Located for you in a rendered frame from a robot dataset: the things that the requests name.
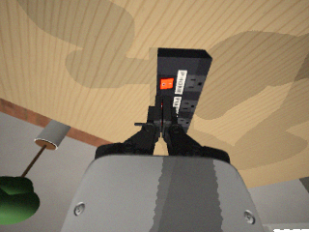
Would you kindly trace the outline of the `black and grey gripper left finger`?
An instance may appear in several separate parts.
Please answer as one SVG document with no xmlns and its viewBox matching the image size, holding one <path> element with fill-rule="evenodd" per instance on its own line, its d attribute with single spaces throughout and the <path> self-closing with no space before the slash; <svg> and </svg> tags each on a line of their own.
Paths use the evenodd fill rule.
<svg viewBox="0 0 309 232">
<path fill-rule="evenodd" d="M 155 96 L 154 106 L 149 106 L 147 123 L 141 130 L 123 143 L 100 145 L 95 158 L 109 154 L 153 155 L 161 132 L 161 96 Z"/>
</svg>

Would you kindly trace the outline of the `black power strip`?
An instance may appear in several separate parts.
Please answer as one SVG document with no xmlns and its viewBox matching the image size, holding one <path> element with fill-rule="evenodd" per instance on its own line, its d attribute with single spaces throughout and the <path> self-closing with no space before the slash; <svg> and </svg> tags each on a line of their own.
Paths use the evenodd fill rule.
<svg viewBox="0 0 309 232">
<path fill-rule="evenodd" d="M 178 124 L 187 133 L 202 93 L 212 58 L 204 49 L 159 48 L 157 50 L 156 95 L 170 96 Z"/>
</svg>

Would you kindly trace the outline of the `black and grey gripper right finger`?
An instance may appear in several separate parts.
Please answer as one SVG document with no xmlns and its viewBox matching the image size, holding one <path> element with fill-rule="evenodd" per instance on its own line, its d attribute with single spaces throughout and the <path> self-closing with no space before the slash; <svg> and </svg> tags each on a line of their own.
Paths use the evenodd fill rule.
<svg viewBox="0 0 309 232">
<path fill-rule="evenodd" d="M 202 146 L 184 132 L 178 124 L 176 107 L 170 106 L 170 96 L 163 97 L 162 101 L 161 138 L 167 143 L 169 156 L 208 157 L 230 163 L 227 152 Z"/>
</svg>

